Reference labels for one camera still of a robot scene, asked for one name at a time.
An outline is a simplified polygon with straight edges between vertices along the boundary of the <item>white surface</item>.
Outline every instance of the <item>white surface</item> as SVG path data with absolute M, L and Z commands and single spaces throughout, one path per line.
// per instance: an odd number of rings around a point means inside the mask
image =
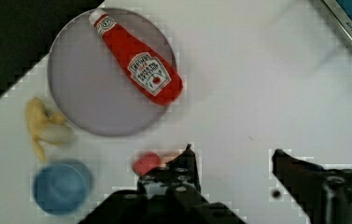
M 179 52 L 188 87 L 160 122 L 127 138 L 76 130 L 52 158 L 80 158 L 96 175 L 90 201 L 75 217 L 45 216 L 31 198 L 41 165 L 23 108 L 49 96 L 43 60 L 0 100 L 0 223 L 76 223 L 113 191 L 133 189 L 130 162 L 147 149 L 194 142 L 203 194 L 226 202 L 249 224 L 306 223 L 289 195 L 270 198 L 269 162 L 277 147 L 318 164 L 352 164 L 352 57 L 307 1 L 129 0 L 162 28 Z

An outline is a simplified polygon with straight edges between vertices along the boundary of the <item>ketchup bottle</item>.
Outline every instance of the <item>ketchup bottle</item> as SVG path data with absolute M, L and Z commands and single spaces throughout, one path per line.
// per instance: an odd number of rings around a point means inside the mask
M 102 9 L 89 17 L 125 75 L 157 105 L 171 104 L 183 85 L 177 71 L 161 55 L 112 20 Z

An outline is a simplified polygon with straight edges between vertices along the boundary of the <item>ketchup label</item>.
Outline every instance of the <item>ketchup label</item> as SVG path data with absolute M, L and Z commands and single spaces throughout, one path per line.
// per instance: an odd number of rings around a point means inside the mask
M 109 18 L 108 16 L 104 17 L 98 24 L 97 24 L 97 32 L 99 33 L 100 36 L 103 36 L 103 34 L 110 30 L 112 27 L 115 26 L 114 20 Z
M 134 56 L 128 70 L 132 79 L 154 96 L 172 80 L 161 61 L 147 52 Z

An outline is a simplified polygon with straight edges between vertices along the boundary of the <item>blue cup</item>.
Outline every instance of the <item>blue cup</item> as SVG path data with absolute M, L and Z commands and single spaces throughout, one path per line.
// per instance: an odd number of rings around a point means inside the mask
M 80 161 L 57 161 L 36 176 L 33 194 L 45 212 L 63 216 L 76 211 L 92 188 L 92 173 Z

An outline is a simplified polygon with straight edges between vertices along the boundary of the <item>red object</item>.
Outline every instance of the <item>red object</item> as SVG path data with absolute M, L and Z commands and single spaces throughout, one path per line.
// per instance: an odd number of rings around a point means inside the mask
M 149 152 L 134 162 L 133 169 L 137 175 L 145 175 L 153 168 L 161 165 L 161 158 L 153 152 Z
M 129 34 L 102 9 L 95 10 L 90 21 L 125 75 L 149 100 L 169 105 L 179 96 L 183 89 L 181 77 L 161 55 Z

